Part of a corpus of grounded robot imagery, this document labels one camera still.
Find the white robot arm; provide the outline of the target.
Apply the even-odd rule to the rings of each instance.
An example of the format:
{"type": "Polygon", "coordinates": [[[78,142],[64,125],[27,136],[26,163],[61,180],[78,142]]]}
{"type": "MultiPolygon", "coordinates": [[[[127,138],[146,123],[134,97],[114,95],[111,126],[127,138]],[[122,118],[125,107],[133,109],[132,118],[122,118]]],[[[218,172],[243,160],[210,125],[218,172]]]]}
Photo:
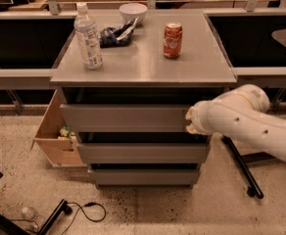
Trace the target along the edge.
{"type": "Polygon", "coordinates": [[[261,88],[242,85],[190,107],[186,130],[203,135],[218,132],[286,163],[286,118],[268,115],[268,109],[269,99],[261,88]]]}

